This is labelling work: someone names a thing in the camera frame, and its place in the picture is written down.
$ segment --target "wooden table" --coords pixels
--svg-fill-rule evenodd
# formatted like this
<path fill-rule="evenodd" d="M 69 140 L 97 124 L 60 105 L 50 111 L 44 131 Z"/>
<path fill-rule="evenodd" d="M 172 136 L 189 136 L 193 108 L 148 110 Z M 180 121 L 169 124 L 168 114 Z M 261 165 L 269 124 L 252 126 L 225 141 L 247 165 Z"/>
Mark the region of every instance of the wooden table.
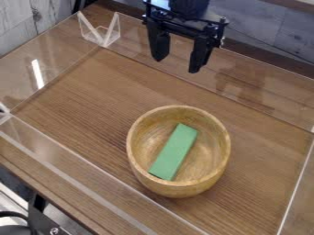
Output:
<path fill-rule="evenodd" d="M 101 22 L 108 20 L 112 13 L 92 6 L 86 15 L 93 22 Z M 125 22 L 137 24 L 129 19 Z M 138 32 L 136 35 L 141 35 L 141 30 L 134 25 L 130 29 Z M 54 28 L 50 35 L 57 32 L 62 34 L 65 28 L 76 39 L 77 32 L 70 32 L 70 26 L 77 28 L 73 18 Z M 22 138 L 21 142 L 37 151 L 37 156 L 29 157 L 30 153 L 26 154 L 26 151 L 21 151 L 11 142 L 1 138 L 0 163 L 97 234 L 153 234 L 153 231 L 158 234 L 276 234 L 312 142 L 312 134 L 307 131 L 312 116 L 291 118 L 291 124 L 287 123 L 283 111 L 288 109 L 281 104 L 300 105 L 304 96 L 312 95 L 312 83 L 296 74 L 224 50 L 215 51 L 209 69 L 203 72 L 212 75 L 203 79 L 196 77 L 197 83 L 177 79 L 158 71 L 162 68 L 154 70 L 138 63 L 141 58 L 150 60 L 141 57 L 145 47 L 141 47 L 133 60 L 118 54 L 125 52 L 125 56 L 130 57 L 132 51 L 138 52 L 134 50 L 136 40 L 129 40 L 134 34 L 125 35 L 110 47 L 114 52 L 93 48 L 88 44 L 85 56 L 11 111 L 36 131 L 80 156 L 57 149 L 54 142 L 42 139 L 38 134 L 38 137 L 26 137 L 26 131 L 20 126 L 17 135 Z M 18 53 L 14 52 L 10 57 L 7 55 L 2 62 L 9 64 L 9 60 L 13 62 L 22 58 L 28 51 L 37 48 L 37 44 L 44 44 L 44 40 L 45 36 L 38 37 Z M 70 53 L 84 50 L 80 47 L 74 50 L 74 45 L 78 46 L 80 43 L 76 45 L 70 41 L 62 41 L 57 44 L 61 48 L 45 50 L 46 54 L 38 59 L 46 60 L 46 57 L 53 56 L 57 67 L 60 61 L 68 62 L 65 57 L 70 58 Z M 176 63 L 184 62 L 184 58 L 176 59 Z M 221 62 L 231 62 L 239 67 L 220 71 Z M 257 75 L 261 68 L 265 69 L 265 81 L 269 81 L 265 85 Z M 233 87 L 241 87 L 236 80 L 240 76 L 245 79 L 243 83 L 251 92 L 245 106 L 235 102 L 243 103 L 236 97 L 227 98 L 227 95 L 209 92 L 204 84 L 211 83 L 212 76 L 216 79 L 229 79 L 228 73 L 235 76 L 231 81 L 231 84 L 236 84 Z M 269 108 L 280 112 L 283 118 L 264 114 L 263 107 L 259 108 L 261 99 L 256 98 L 253 91 L 271 95 Z M 125 154 L 126 131 L 134 119 L 152 108 L 172 104 L 207 110 L 220 119 L 231 134 L 231 162 L 221 179 L 199 196 L 179 200 L 154 195 L 140 185 L 129 170 Z M 305 111 L 311 112 L 312 106 L 305 107 Z M 113 180 L 101 171 L 112 175 Z M 114 179 L 122 182 L 118 186 L 112 183 Z M 133 189 L 140 192 L 138 195 L 133 194 Z M 141 194 L 152 201 L 141 200 Z M 110 208 L 112 205 L 117 207 L 117 211 Z M 164 216 L 157 205 L 176 214 L 175 219 Z M 312 207 L 312 201 L 307 200 L 305 205 Z M 312 214 L 297 213 L 297 216 L 299 226 L 288 230 L 284 227 L 285 233 L 281 234 L 304 234 L 301 232 L 311 227 Z M 187 221 L 197 229 L 192 229 L 181 221 Z"/>

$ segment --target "green rectangular block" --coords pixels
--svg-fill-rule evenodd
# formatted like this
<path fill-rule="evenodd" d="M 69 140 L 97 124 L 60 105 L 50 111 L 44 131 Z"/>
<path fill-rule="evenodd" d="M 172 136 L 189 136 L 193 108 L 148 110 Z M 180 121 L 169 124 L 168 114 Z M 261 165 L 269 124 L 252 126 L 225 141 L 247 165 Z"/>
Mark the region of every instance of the green rectangular block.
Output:
<path fill-rule="evenodd" d="M 179 123 L 156 157 L 148 173 L 162 180 L 172 180 L 197 137 L 197 130 Z"/>

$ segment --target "green block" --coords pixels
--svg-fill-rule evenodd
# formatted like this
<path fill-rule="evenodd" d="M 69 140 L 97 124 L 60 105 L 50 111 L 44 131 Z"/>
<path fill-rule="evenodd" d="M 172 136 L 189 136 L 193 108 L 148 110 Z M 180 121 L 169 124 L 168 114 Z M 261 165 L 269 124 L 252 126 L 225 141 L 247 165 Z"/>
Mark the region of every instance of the green block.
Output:
<path fill-rule="evenodd" d="M 197 137 L 197 130 L 177 124 L 156 157 L 148 173 L 162 180 L 172 180 Z"/>

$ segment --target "bowl rim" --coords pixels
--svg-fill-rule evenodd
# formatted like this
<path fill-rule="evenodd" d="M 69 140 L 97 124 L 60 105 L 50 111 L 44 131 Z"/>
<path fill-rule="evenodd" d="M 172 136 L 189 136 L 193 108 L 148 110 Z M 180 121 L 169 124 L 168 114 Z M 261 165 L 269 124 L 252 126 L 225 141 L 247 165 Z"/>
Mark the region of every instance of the bowl rim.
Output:
<path fill-rule="evenodd" d="M 138 126 L 138 123 L 148 118 L 152 114 L 154 114 L 156 112 L 165 110 L 165 109 L 173 109 L 173 108 L 184 108 L 184 109 L 192 109 L 197 112 L 200 112 L 203 115 L 205 115 L 208 118 L 211 118 L 216 124 L 219 125 L 220 129 L 223 130 L 223 132 L 225 133 L 224 135 L 224 141 L 227 143 L 225 146 L 225 153 L 224 153 L 224 158 L 223 161 L 220 162 L 217 168 L 209 173 L 207 174 L 204 177 L 201 177 L 200 179 L 196 180 L 188 180 L 188 181 L 181 181 L 181 182 L 175 182 L 175 181 L 166 181 L 162 179 L 156 178 L 154 176 L 152 176 L 148 172 L 144 171 L 144 169 L 140 167 L 140 165 L 137 164 L 133 154 L 132 154 L 132 149 L 130 149 L 130 141 L 133 138 L 133 131 L 136 129 L 136 127 Z M 197 185 L 203 182 L 207 182 L 209 179 L 212 179 L 225 168 L 227 162 L 229 160 L 229 155 L 231 155 L 231 138 L 229 138 L 229 133 L 225 130 L 221 122 L 216 119 L 216 117 L 213 115 L 211 115 L 207 111 L 193 107 L 193 106 L 184 106 L 184 105 L 170 105 L 170 106 L 160 106 L 152 110 L 149 110 L 148 112 L 145 112 L 133 122 L 130 129 L 128 130 L 126 133 L 126 158 L 129 161 L 129 164 L 132 165 L 132 167 L 134 167 L 137 173 L 141 174 L 142 177 L 148 178 L 150 181 L 153 181 L 154 183 L 158 183 L 161 185 L 168 185 L 168 186 L 177 186 L 177 187 L 185 187 L 185 186 L 192 186 L 192 185 Z"/>

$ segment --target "wooden bowl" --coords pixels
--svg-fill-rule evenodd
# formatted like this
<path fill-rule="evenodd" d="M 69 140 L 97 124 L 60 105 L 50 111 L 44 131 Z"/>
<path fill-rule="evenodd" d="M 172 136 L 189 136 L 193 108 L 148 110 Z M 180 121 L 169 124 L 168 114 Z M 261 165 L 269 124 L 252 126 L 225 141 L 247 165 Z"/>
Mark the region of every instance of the wooden bowl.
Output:
<path fill-rule="evenodd" d="M 173 181 L 146 171 L 177 125 L 199 131 Z M 162 106 L 134 121 L 126 134 L 126 157 L 141 184 L 156 194 L 181 198 L 207 190 L 223 174 L 231 153 L 229 135 L 219 120 L 191 106 Z"/>

